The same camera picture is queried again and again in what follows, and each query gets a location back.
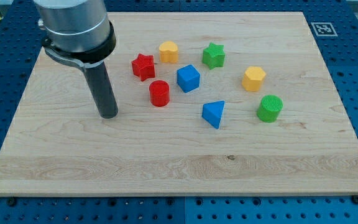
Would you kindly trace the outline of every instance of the wooden board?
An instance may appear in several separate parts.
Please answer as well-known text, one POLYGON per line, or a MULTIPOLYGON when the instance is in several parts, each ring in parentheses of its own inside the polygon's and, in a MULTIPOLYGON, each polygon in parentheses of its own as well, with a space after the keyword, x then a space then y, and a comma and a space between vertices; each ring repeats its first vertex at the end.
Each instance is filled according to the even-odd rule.
POLYGON ((42 51, 0 152, 0 196, 358 194, 358 141, 300 12, 110 13, 117 47, 106 59, 119 115, 101 119, 81 72, 42 51), (178 64, 158 46, 175 41, 178 64), (209 42, 224 44, 224 68, 201 63, 209 42), (164 108, 131 60, 153 54, 171 88, 164 108), (198 90, 183 93, 176 70, 193 64, 198 90), (262 66, 257 93, 241 86, 262 66), (278 95, 278 121, 256 117, 260 99, 278 95), (203 103, 225 100, 219 130, 203 103))

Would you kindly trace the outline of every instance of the plastic block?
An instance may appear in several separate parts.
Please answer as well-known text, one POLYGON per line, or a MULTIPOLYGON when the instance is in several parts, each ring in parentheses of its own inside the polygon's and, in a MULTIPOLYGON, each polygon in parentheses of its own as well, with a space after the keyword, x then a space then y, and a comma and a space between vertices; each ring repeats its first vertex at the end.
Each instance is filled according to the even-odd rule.
POLYGON ((266 73, 261 67, 250 66, 244 72, 241 84, 247 91, 259 91, 265 76, 266 73))
POLYGON ((160 49, 160 61, 161 62, 178 62, 178 46, 172 41, 166 41, 159 47, 160 49))
POLYGON ((271 123, 277 119, 282 108, 283 101, 279 97, 267 95, 260 101, 257 116, 261 121, 271 123))
POLYGON ((134 75, 144 81, 148 78, 155 77, 154 57, 153 55, 139 54, 135 60, 132 61, 132 70, 134 75))
POLYGON ((216 45, 211 42, 209 47, 203 51, 203 63, 208 65, 209 69, 223 67, 224 57, 223 45, 216 45))
POLYGON ((206 103, 203 105, 202 117, 214 128, 218 129, 219 125, 221 124, 223 108, 224 101, 206 103))
POLYGON ((180 68, 177 70, 177 83, 185 93, 188 93, 200 86, 200 73, 192 65, 180 68))
POLYGON ((165 106, 169 103, 169 84, 157 80, 150 84, 150 101, 154 106, 165 106))

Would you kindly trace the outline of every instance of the triangular block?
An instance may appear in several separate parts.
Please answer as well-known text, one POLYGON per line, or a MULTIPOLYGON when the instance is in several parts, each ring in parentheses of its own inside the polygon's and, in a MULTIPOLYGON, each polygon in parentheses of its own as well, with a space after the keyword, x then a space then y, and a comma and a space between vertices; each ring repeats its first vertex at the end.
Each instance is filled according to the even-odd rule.
POLYGON ((223 100, 212 102, 212 103, 206 103, 203 105, 202 117, 214 128, 218 129, 219 125, 221 124, 223 108, 224 108, 223 100))

